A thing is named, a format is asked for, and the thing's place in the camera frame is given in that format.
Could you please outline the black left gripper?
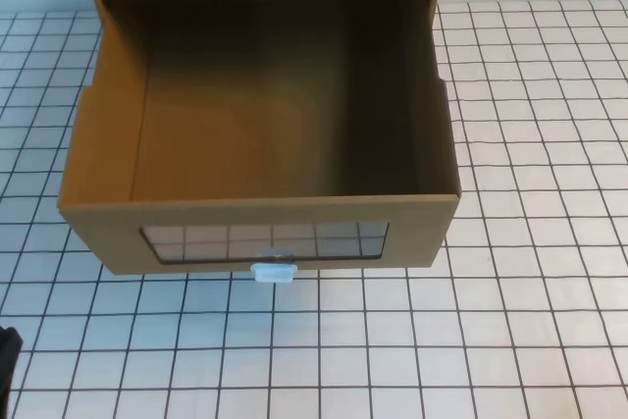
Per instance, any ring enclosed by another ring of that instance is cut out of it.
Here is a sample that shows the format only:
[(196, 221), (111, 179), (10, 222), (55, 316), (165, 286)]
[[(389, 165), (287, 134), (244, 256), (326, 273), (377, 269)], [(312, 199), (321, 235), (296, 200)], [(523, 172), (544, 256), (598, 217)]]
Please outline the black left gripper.
[(9, 394), (14, 371), (23, 346), (23, 339), (15, 328), (2, 328), (0, 341), (1, 406), (9, 406)]

